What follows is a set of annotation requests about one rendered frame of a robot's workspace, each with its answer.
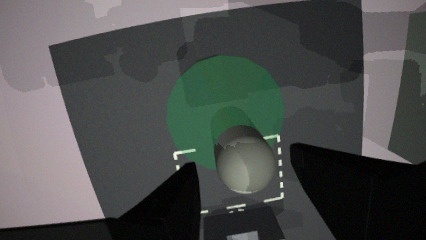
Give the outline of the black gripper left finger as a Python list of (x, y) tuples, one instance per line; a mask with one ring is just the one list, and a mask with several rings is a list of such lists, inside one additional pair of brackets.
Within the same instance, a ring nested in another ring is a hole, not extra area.
[(118, 219), (0, 228), (0, 240), (200, 240), (200, 190), (186, 163)]

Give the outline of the dark grey mat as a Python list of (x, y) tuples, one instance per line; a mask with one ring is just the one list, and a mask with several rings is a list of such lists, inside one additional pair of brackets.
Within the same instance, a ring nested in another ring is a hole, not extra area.
[(265, 4), (150, 22), (50, 45), (80, 154), (105, 218), (118, 219), (186, 163), (166, 126), (176, 79), (212, 55), (245, 57), (280, 87), (276, 170), (237, 193), (195, 163), (203, 217), (271, 206), (286, 240), (336, 240), (290, 160), (304, 143), (362, 155), (362, 0)]

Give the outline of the green glass bottle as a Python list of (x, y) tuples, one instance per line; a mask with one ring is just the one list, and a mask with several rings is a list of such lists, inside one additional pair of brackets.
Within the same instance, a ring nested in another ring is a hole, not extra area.
[(166, 126), (189, 161), (217, 170), (229, 189), (253, 193), (275, 174), (271, 147), (284, 113), (280, 87), (265, 68), (245, 57), (212, 55), (176, 79)]

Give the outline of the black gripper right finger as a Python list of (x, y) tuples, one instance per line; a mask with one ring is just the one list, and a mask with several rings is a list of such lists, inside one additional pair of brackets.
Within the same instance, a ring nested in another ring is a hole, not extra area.
[(336, 240), (426, 240), (426, 161), (290, 144), (302, 188)]

